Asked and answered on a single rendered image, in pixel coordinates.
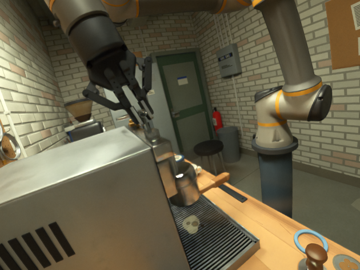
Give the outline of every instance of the electrical box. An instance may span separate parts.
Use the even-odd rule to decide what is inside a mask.
[[[242,73],[238,46],[230,44],[216,52],[221,77]]]

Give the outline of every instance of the ceiling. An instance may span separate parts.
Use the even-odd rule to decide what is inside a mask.
[[[48,17],[50,21],[54,20],[54,16],[45,4],[44,0],[26,0],[37,17]]]

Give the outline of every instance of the vent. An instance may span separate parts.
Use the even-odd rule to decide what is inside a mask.
[[[259,240],[204,196],[189,207],[171,205],[171,211],[191,270],[226,270],[259,247],[252,249]]]
[[[54,222],[49,224],[49,228],[51,229],[55,238],[58,240],[62,249],[65,251],[65,254],[68,257],[75,255],[73,248],[71,247],[70,243],[68,242],[65,235],[61,231],[59,225],[56,222]],[[58,263],[59,261],[62,261],[63,257],[61,256],[59,250],[54,245],[54,243],[52,242],[50,236],[47,234],[45,229],[42,227],[35,230],[35,232],[40,238],[41,242],[44,244],[49,254],[53,257],[55,262]],[[35,256],[35,258],[38,260],[42,268],[47,268],[51,266],[51,262],[48,260],[44,252],[41,250],[40,246],[35,241],[31,233],[26,233],[21,237],[23,238],[26,245],[29,247],[29,249]],[[26,253],[23,246],[21,246],[21,243],[19,242],[18,239],[16,238],[11,239],[8,241],[8,243],[15,252],[15,254],[17,255],[17,257],[20,259],[20,261],[25,265],[27,270],[39,270],[36,264],[32,261],[31,257]],[[13,258],[3,244],[0,244],[0,258],[3,260],[3,262],[10,270],[21,270],[19,265],[16,263],[17,258]]]
[[[355,30],[360,29],[360,2],[357,2],[351,6],[351,11],[353,13]]]

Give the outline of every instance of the brown tamper handle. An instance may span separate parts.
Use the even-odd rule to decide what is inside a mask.
[[[223,183],[227,182],[229,179],[230,179],[230,174],[229,173],[219,174],[214,179],[211,179],[210,183],[202,186],[199,189],[200,194],[203,194],[203,193],[207,192],[209,189],[217,188],[218,186],[221,186]]]
[[[308,270],[323,270],[323,265],[327,261],[325,249],[318,244],[309,244],[305,249],[307,256],[306,266]]]

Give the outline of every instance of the baseboard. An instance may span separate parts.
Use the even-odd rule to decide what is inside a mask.
[[[243,154],[247,154],[249,156],[258,157],[258,153],[256,151],[240,148],[240,152]],[[346,175],[343,173],[333,172],[332,170],[326,170],[314,166],[310,166],[307,164],[303,164],[300,162],[293,161],[293,168],[296,170],[302,170],[303,172],[311,173],[317,176],[321,176],[324,178],[328,178],[330,180],[340,182],[343,184],[355,186],[360,188],[360,178],[356,178],[354,176]]]

